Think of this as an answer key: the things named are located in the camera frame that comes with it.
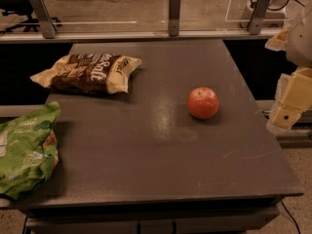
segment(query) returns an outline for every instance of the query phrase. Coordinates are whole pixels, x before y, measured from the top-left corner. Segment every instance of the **beige floor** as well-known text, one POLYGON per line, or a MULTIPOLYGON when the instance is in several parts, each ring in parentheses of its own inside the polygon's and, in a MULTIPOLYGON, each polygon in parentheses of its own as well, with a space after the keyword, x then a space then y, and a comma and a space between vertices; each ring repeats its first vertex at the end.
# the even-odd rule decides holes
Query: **beige floor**
MULTIPOLYGON (((239 27, 246 0, 182 0, 182 30, 219 30, 239 27)), ((105 30, 166 30, 168 0, 48 0, 50 15, 57 15, 63 22, 61 31, 90 32, 105 30)), ((293 18, 300 10, 294 1, 288 6, 293 18)), ((20 21, 20 17, 0 17, 5 27, 20 21)), ((279 138, 283 152, 305 189, 297 198, 287 198, 284 203, 298 222, 302 234, 312 233, 312 140, 307 134, 290 133, 279 138)), ((279 205, 280 216, 261 230, 248 234, 295 234, 293 221, 279 205)), ((23 214, 0 211, 0 233, 21 234, 23 214)))

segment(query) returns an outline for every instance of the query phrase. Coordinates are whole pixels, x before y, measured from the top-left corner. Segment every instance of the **black chair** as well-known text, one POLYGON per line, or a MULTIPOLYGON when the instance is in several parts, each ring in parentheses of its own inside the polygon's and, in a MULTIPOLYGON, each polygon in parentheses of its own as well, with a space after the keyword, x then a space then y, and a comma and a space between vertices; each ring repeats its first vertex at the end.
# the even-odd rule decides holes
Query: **black chair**
MULTIPOLYGON (((29 0, 0 0, 0 9, 4 10, 2 12, 3 16, 8 16, 11 14, 17 14, 19 16, 27 16, 27 20, 21 21, 20 23, 7 27, 6 32, 12 32, 16 28, 25 27, 23 32, 28 32, 30 29, 38 32, 39 21, 32 17, 33 8, 29 0)), ((58 18, 52 18, 56 22, 60 22, 58 18)))

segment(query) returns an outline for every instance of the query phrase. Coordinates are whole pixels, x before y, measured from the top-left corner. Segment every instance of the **apple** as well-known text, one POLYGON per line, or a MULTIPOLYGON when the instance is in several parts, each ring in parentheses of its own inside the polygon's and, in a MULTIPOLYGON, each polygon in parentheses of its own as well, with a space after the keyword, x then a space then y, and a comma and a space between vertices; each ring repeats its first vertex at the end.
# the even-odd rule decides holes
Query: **apple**
POLYGON ((218 97, 208 87, 199 87, 191 91, 187 100, 189 113, 195 118, 206 120, 218 111, 218 97))

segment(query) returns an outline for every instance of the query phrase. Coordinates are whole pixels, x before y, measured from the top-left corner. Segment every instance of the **metal post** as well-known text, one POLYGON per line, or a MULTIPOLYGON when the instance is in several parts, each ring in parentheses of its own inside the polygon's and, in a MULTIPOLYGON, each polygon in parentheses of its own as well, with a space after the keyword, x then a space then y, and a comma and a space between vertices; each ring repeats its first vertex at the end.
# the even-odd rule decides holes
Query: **metal post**
POLYGON ((169 24, 170 36, 178 36, 179 33, 179 12, 181 0, 169 0, 169 24))
POLYGON ((252 20, 248 25, 248 32, 251 35, 257 35, 261 32, 263 20, 265 18, 266 10, 271 0, 257 0, 253 10, 252 20))
POLYGON ((43 37, 47 39, 55 38, 57 31, 55 26, 52 24, 44 0, 29 0, 29 1, 39 21, 43 37))

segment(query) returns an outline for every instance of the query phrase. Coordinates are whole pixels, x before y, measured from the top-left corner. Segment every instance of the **bag of chips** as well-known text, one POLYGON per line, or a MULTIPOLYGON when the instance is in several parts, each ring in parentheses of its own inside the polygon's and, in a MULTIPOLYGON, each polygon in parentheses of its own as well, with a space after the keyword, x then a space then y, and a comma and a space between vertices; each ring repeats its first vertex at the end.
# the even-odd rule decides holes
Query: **bag of chips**
POLYGON ((0 197, 18 201, 51 176, 59 160, 53 132, 59 115, 54 101, 0 124, 0 197))
POLYGON ((140 64, 139 58, 111 54, 70 55, 30 79, 44 88, 59 92, 127 93, 129 77, 140 64))

